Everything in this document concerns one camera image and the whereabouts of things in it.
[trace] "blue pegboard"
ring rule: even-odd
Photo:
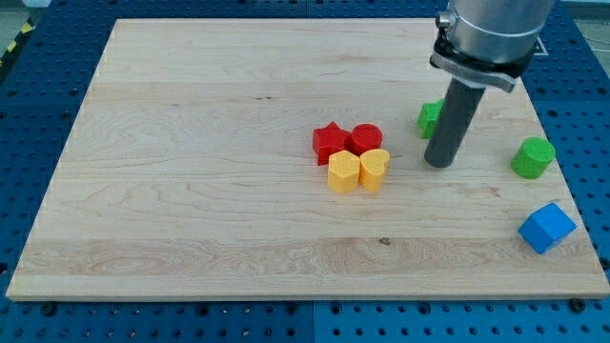
[[[0,87],[0,288],[23,249],[116,18],[433,17],[442,0],[56,0]],[[558,5],[523,76],[610,264],[610,81]],[[0,342],[610,341],[610,300],[15,304]]]

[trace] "yellow black warning tape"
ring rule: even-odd
[[[17,33],[15,39],[9,44],[7,50],[2,54],[2,57],[0,57],[0,85],[2,85],[9,75],[14,62],[17,59],[17,55],[19,55],[26,43],[30,40],[31,32],[34,29],[35,25],[30,18]]]

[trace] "metal cylinder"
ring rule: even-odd
[[[484,93],[483,88],[472,89],[455,78],[451,79],[435,131],[424,154],[431,166],[447,168],[453,163]]]
[[[504,64],[534,47],[555,0],[450,0],[447,40],[476,59]]]

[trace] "yellow heart block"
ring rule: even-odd
[[[328,163],[327,185],[341,194],[358,187],[360,158],[349,151],[333,153]]]
[[[379,191],[390,167],[390,153],[373,149],[360,155],[360,183],[371,192]]]

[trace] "green cylinder block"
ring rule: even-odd
[[[527,138],[511,162],[513,171],[524,178],[539,178],[555,158],[555,148],[544,138]]]

